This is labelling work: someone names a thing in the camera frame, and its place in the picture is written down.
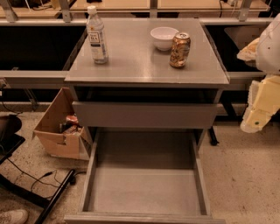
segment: plastic bottle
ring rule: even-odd
[[[92,57],[95,63],[104,64],[108,61],[104,23],[98,17],[95,6],[88,6],[87,13],[87,35],[91,46]]]

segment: aluminum can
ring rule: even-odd
[[[184,67],[191,48],[191,38],[187,32],[175,34],[172,43],[169,64],[172,67]]]

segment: open cardboard box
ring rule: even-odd
[[[63,87],[39,121],[34,134],[52,156],[89,160],[91,137],[84,128],[80,134],[60,133],[60,123],[66,116],[74,114],[73,100],[70,89]]]

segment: black chair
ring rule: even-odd
[[[0,116],[0,165],[25,141],[25,139],[16,134],[22,127],[21,120],[16,115]],[[30,201],[31,203],[42,207],[43,211],[35,223],[43,223],[46,216],[50,213],[54,204],[66,189],[67,184],[74,179],[75,170],[69,171],[65,179],[58,187],[51,199],[46,199],[30,192],[21,186],[11,183],[6,177],[0,174],[0,187],[16,194],[17,196]]]

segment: drawer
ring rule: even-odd
[[[192,132],[99,129],[67,223],[225,223],[209,211]]]
[[[74,101],[80,125],[91,127],[209,129],[216,104]]]

